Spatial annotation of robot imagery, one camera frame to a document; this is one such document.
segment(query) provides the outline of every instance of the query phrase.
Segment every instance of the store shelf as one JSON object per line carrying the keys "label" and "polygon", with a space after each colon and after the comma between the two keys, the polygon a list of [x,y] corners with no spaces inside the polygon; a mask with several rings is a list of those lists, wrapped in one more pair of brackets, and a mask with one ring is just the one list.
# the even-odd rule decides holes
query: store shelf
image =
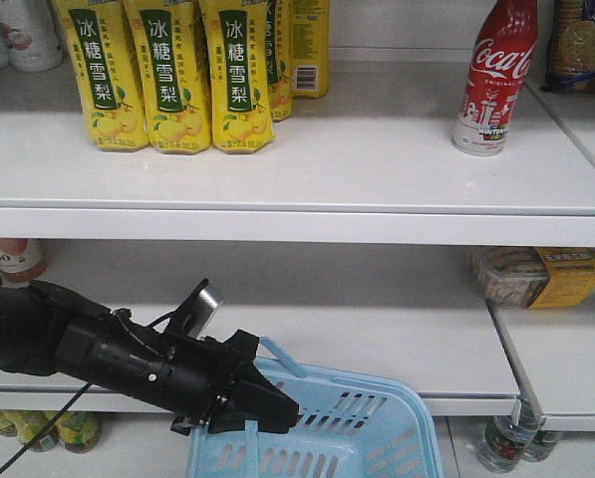
{"label": "store shelf", "polygon": [[[146,324],[208,277],[226,298],[206,333],[268,336],[297,360],[409,384],[434,415],[509,413],[518,389],[460,247],[48,241],[43,280]],[[80,383],[0,371],[0,407],[56,407]],[[99,388],[80,409],[153,410]]]}
{"label": "store shelf", "polygon": [[[172,416],[162,414],[104,414],[98,445],[84,455],[62,446],[45,453],[27,453],[4,476],[8,478],[184,478],[188,439],[170,432]],[[435,430],[446,478],[456,478],[456,464],[446,420],[435,420]],[[15,438],[0,436],[0,465],[18,451]]]}
{"label": "store shelf", "polygon": [[493,314],[543,427],[595,431],[595,297],[573,309]]}
{"label": "store shelf", "polygon": [[[462,478],[498,478],[497,473],[487,471],[477,460],[475,448],[481,439],[485,420],[480,418],[450,418],[449,431]],[[540,463],[521,460],[516,468],[505,475],[510,478],[595,478],[595,433],[568,432],[552,450],[549,457]]]}
{"label": "store shelf", "polygon": [[[4,476],[62,477],[73,475],[77,470],[82,478],[184,478],[188,441],[168,431],[171,420],[171,416],[163,414],[105,414],[101,441],[87,454],[74,455],[62,446],[45,453],[27,453]],[[498,477],[483,468],[474,455],[483,427],[483,419],[435,418],[446,478]],[[0,465],[18,448],[15,438],[0,436]],[[595,433],[567,433],[546,461],[521,461],[507,476],[575,478],[587,475],[595,478]]]}
{"label": "store shelf", "polygon": [[180,156],[97,151],[68,62],[5,69],[0,236],[595,246],[595,169],[530,92],[501,155],[450,144],[465,73],[338,63],[258,153]]}
{"label": "store shelf", "polygon": [[545,93],[531,84],[543,106],[595,165],[595,95]]}

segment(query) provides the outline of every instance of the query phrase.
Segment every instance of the snack box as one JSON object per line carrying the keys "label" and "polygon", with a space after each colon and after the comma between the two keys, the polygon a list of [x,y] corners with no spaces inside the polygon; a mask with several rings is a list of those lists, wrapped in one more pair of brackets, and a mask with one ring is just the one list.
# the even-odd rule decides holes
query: snack box
{"label": "snack box", "polygon": [[[553,273],[546,264],[550,258],[558,259],[560,266]],[[468,260],[485,298],[495,304],[572,307],[595,294],[595,248],[476,246],[469,248]],[[546,292],[553,299],[539,305]]]}

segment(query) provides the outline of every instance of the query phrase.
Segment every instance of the red aluminum bottle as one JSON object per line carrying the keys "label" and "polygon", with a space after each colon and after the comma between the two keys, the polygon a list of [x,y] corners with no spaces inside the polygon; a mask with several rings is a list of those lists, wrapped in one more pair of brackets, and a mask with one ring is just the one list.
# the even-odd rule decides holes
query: red aluminum bottle
{"label": "red aluminum bottle", "polygon": [[492,156],[505,144],[507,126],[531,64],[538,36],[536,0],[498,0],[476,38],[454,145]]}

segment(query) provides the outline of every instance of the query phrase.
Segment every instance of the yellow label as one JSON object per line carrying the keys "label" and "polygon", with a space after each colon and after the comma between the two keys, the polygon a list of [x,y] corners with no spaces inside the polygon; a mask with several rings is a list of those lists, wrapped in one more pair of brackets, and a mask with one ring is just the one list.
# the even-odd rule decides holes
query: yellow label
{"label": "yellow label", "polygon": [[268,0],[266,70],[274,121],[285,120],[293,113],[290,77],[292,71],[291,4],[292,0]]}
{"label": "yellow label", "polygon": [[136,50],[119,0],[54,0],[67,34],[92,141],[107,150],[149,144]]}
{"label": "yellow label", "polygon": [[273,138],[268,98],[265,0],[199,0],[208,41],[213,141],[253,152]]}
{"label": "yellow label", "polygon": [[549,281],[530,308],[573,307],[595,289],[595,258],[585,248],[537,247]]}
{"label": "yellow label", "polygon": [[136,42],[150,143],[195,154],[212,145],[204,31],[197,0],[123,0]]}
{"label": "yellow label", "polygon": [[293,0],[293,95],[319,98],[330,84],[331,0]]}

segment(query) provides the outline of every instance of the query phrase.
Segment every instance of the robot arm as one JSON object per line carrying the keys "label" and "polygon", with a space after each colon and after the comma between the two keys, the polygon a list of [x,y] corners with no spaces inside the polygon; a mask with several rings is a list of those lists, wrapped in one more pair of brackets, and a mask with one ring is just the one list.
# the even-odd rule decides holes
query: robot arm
{"label": "robot arm", "polygon": [[162,333],[135,324],[127,309],[111,311],[55,284],[0,287],[0,368],[56,371],[173,411],[210,432],[243,429],[285,433],[298,404],[255,367],[258,338],[237,331],[220,343],[197,334],[220,303],[208,281],[163,319]]}

